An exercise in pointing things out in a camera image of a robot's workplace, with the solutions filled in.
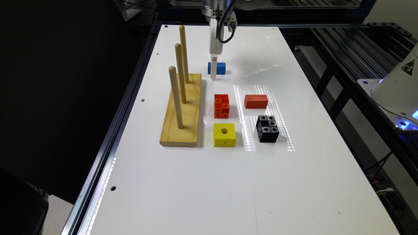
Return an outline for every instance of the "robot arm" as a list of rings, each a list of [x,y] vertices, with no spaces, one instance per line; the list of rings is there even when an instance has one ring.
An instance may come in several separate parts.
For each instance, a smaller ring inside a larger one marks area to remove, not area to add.
[[[216,78],[217,56],[222,54],[223,44],[229,42],[235,34],[237,22],[234,12],[234,5],[242,10],[254,10],[261,6],[266,0],[202,0],[202,13],[206,16],[210,26],[211,56],[210,78]],[[227,22],[228,31],[231,32],[227,40],[223,40],[224,23]]]

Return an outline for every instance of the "cube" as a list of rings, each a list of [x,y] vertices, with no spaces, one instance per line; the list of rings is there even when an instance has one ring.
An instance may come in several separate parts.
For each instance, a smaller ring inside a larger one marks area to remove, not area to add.
[[[266,115],[259,115],[259,118],[257,119],[256,127],[261,123],[262,126],[268,127],[268,117]]]
[[[234,123],[214,124],[214,147],[235,147],[236,134]]]
[[[260,143],[276,143],[280,132],[274,116],[259,115],[255,126]]]
[[[211,62],[208,62],[208,74],[210,74],[210,67],[212,66]],[[224,75],[227,72],[227,64],[226,63],[217,63],[216,65],[216,74]]]
[[[277,138],[279,137],[279,129],[277,127],[270,127],[270,138]]]

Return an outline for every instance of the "black block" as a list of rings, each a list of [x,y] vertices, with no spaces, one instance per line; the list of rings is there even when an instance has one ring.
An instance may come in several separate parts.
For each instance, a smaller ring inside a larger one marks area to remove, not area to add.
[[[276,121],[268,121],[268,126],[277,128],[277,123]]]
[[[270,138],[267,140],[267,143],[276,143],[276,140],[277,140],[277,138],[272,138],[272,137],[270,137]]]
[[[268,143],[269,138],[259,138],[260,143]]]
[[[262,127],[259,131],[259,138],[268,138],[270,137],[271,131],[270,127]]]
[[[255,126],[258,127],[259,123],[261,123],[262,126],[268,127],[268,117],[266,115],[259,115],[259,118],[257,119],[257,124]]]
[[[277,127],[270,127],[270,138],[279,137],[280,131]]]

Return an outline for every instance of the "orange block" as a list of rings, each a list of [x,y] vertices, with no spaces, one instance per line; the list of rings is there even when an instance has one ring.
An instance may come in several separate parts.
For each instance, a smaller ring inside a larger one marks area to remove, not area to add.
[[[228,95],[215,95],[214,102],[215,118],[228,118],[229,117],[229,97]]]
[[[246,108],[267,108],[267,95],[246,95],[244,105]]]
[[[222,104],[222,112],[229,114],[229,104]]]

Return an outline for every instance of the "white table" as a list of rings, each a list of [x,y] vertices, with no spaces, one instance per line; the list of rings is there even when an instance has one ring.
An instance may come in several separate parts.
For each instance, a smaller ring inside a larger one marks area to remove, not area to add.
[[[198,146],[159,145],[180,42],[169,25],[88,234],[398,234],[278,28],[239,27],[219,56],[227,74],[216,81],[207,74],[209,28],[186,26],[186,35],[189,71],[202,74]],[[267,94],[268,108],[246,110],[246,93]],[[229,94],[229,119],[214,119],[214,94]],[[263,114],[278,121],[275,144],[258,142]],[[236,147],[214,147],[214,123],[235,123]]]

